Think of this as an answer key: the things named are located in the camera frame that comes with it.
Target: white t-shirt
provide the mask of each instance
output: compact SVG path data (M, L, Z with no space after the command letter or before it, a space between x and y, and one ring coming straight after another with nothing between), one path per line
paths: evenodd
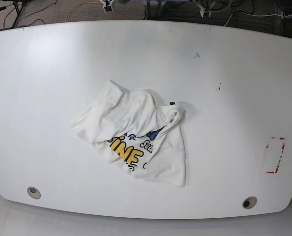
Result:
M183 186L185 150L178 105L159 106L145 90L108 81L72 128L107 161L134 178Z

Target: yellow cable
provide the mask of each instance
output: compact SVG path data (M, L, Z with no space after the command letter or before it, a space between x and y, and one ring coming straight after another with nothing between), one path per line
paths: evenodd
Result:
M81 5L84 5L84 4L102 4L101 2L94 2L94 1L87 1L87 2L82 2L82 3L79 3L77 5L75 5L74 7L72 7L69 12L67 13L66 17L65 17L65 22L67 22L67 18L68 18L68 15L71 13L71 11L78 7L78 6L81 6Z

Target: table surface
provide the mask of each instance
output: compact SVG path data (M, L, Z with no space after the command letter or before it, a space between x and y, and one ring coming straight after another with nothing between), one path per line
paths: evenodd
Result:
M184 188L132 179L70 128L107 80L180 102ZM285 137L278 173L269 137ZM39 200L27 194L34 186ZM0 194L65 211L158 219L285 209L292 197L292 40L190 23L104 21L0 32ZM242 202L255 196L256 206Z

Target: white table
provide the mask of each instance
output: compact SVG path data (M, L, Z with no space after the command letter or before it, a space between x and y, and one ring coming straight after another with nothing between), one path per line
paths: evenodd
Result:
M71 120L109 79L152 89L162 103L182 102L184 188L134 180L73 133ZM263 169L269 137L286 138L274 174ZM27 194L29 186L40 190L39 200ZM39 207L132 218L285 209L292 197L292 40L152 21L0 32L0 194ZM244 209L250 196L258 202Z

